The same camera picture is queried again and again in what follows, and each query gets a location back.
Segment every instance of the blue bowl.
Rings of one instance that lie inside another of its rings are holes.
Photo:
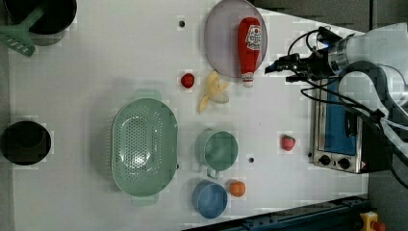
[[[219,184],[201,181],[192,193],[192,205],[204,218],[216,218],[227,207],[227,191]]]

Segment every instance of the ketchup bottle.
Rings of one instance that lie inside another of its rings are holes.
[[[238,28],[241,77],[247,88],[253,86],[254,72],[261,49],[261,26],[255,17],[244,18]]]

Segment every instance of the oven knob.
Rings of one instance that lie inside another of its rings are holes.
[[[342,158],[340,161],[338,161],[340,167],[342,169],[348,169],[350,167],[350,161],[346,158]]]
[[[326,155],[322,155],[320,157],[319,161],[321,162],[322,165],[328,166],[330,164],[330,157],[328,157]]]

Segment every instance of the black bowl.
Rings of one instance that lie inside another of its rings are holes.
[[[76,0],[3,0],[9,16],[18,24],[37,6],[44,3],[45,14],[30,32],[39,35],[54,35],[65,30],[74,20],[77,12]]]
[[[8,127],[0,140],[0,149],[10,162],[28,166],[40,162],[51,148],[48,131],[33,121],[21,121]]]

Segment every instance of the white table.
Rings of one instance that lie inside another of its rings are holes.
[[[300,96],[302,86],[285,83],[287,72],[263,74],[295,38],[320,23],[260,10],[269,41],[254,87],[232,82],[228,104],[197,113],[212,70],[202,31],[216,2],[78,0],[75,23],[60,43],[39,47],[31,59],[10,51],[13,121],[37,121],[53,137],[45,161],[14,166],[16,230],[178,230],[367,193],[367,175],[309,164],[311,101]],[[182,18],[185,29],[178,28]],[[307,48],[300,43],[294,51],[306,54]],[[185,70],[197,77],[192,90],[180,86]],[[180,169],[149,207],[132,205],[110,171],[113,119],[139,88],[160,90],[179,124]],[[239,142],[237,162],[217,182],[241,179],[247,186],[244,197],[229,196],[225,212],[211,220],[191,205],[193,188],[208,179],[192,146],[208,127],[230,131]],[[296,138],[290,153],[278,145],[284,133]]]

